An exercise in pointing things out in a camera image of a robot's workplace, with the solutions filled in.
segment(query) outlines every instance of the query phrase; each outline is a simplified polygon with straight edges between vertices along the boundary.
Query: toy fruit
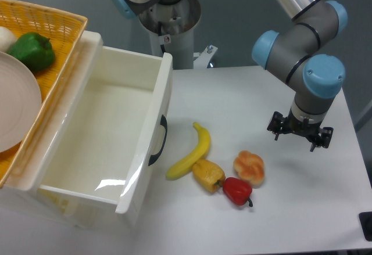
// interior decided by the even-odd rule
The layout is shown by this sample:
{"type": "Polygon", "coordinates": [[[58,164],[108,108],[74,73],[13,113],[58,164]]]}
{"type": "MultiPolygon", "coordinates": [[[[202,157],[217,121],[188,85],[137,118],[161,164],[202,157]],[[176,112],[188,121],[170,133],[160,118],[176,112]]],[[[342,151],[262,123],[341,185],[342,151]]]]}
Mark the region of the toy fruit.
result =
{"type": "Polygon", "coordinates": [[[17,36],[14,33],[6,27],[0,27],[0,52],[6,53],[16,41],[17,36]]]}
{"type": "Polygon", "coordinates": [[[265,178],[262,158],[247,150],[239,152],[238,157],[234,160],[234,169],[240,179],[251,185],[259,185],[265,178]]]}
{"type": "Polygon", "coordinates": [[[56,56],[49,38],[39,33],[25,33],[10,47],[8,54],[14,56],[33,73],[48,68],[56,56]]]}
{"type": "Polygon", "coordinates": [[[192,173],[195,179],[211,193],[222,187],[225,181],[225,173],[221,167],[206,159],[199,159],[192,166],[192,173]]]}
{"type": "Polygon", "coordinates": [[[225,179],[222,190],[237,206],[243,206],[248,202],[249,206],[253,207],[253,203],[249,198],[252,193],[252,187],[245,181],[233,177],[227,178],[225,179]]]}
{"type": "Polygon", "coordinates": [[[200,158],[205,158],[210,148],[209,131],[202,127],[199,123],[193,123],[194,128],[198,132],[199,142],[191,153],[182,158],[176,164],[171,166],[166,173],[167,179],[177,179],[191,172],[192,166],[200,158]]]}

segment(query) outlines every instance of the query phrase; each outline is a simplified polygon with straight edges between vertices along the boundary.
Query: blue joint cap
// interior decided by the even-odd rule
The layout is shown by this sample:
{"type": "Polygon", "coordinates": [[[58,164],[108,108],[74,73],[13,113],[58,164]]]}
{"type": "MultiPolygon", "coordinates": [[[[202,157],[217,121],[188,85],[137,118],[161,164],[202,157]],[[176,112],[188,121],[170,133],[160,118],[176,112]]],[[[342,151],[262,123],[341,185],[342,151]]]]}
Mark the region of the blue joint cap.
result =
{"type": "Polygon", "coordinates": [[[338,16],[337,34],[339,34],[348,25],[348,13],[346,12],[345,7],[339,4],[337,1],[326,1],[326,3],[332,5],[332,7],[336,10],[338,16]]]}
{"type": "Polygon", "coordinates": [[[273,30],[266,31],[264,34],[257,39],[252,50],[252,59],[266,69],[266,63],[269,58],[271,48],[274,45],[279,33],[273,30]]]}
{"type": "Polygon", "coordinates": [[[303,82],[308,90],[324,99],[336,97],[345,79],[345,67],[334,56],[316,55],[303,68],[303,82]]]}
{"type": "Polygon", "coordinates": [[[133,19],[137,15],[130,9],[125,0],[112,0],[117,10],[122,14],[126,19],[133,19]]]}

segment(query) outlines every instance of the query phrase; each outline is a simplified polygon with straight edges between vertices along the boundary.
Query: yellow basket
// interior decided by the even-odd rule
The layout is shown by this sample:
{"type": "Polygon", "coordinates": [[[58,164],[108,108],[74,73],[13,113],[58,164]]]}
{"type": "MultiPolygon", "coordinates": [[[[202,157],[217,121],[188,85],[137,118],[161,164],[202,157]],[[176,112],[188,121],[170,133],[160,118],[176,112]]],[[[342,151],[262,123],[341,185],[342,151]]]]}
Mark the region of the yellow basket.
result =
{"type": "Polygon", "coordinates": [[[37,32],[50,38],[56,55],[56,61],[50,68],[35,74],[41,90],[42,106],[33,126],[21,143],[0,153],[0,188],[25,153],[45,117],[87,22],[88,19],[83,16],[62,10],[22,1],[0,0],[0,26],[10,29],[17,37],[24,33],[37,32]]]}

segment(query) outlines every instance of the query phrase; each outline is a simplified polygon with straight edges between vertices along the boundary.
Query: black handle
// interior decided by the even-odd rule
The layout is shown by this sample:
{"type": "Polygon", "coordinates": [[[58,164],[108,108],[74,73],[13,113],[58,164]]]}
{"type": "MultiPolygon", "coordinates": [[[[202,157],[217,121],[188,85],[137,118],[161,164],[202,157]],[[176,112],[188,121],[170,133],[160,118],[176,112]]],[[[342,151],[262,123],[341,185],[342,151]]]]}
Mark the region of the black handle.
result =
{"type": "Polygon", "coordinates": [[[162,115],[162,118],[160,119],[160,125],[165,128],[165,135],[164,135],[162,148],[160,149],[160,151],[157,154],[150,156],[149,166],[153,165],[153,163],[155,163],[157,161],[157,159],[160,157],[160,155],[162,154],[163,149],[164,149],[165,140],[167,139],[168,123],[167,123],[167,119],[165,118],[164,115],[162,115]]]}

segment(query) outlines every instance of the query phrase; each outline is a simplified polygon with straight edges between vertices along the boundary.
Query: yellow banana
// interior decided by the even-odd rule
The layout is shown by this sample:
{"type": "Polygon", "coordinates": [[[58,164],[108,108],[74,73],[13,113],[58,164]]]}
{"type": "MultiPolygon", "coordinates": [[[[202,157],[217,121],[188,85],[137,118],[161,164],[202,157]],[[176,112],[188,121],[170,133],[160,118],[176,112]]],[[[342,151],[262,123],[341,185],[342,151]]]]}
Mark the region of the yellow banana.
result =
{"type": "Polygon", "coordinates": [[[166,173],[167,179],[177,179],[191,172],[192,166],[200,158],[205,158],[210,148],[209,131],[202,127],[199,123],[193,123],[194,128],[198,132],[199,142],[195,149],[187,156],[182,158],[176,164],[169,168],[166,173]]]}

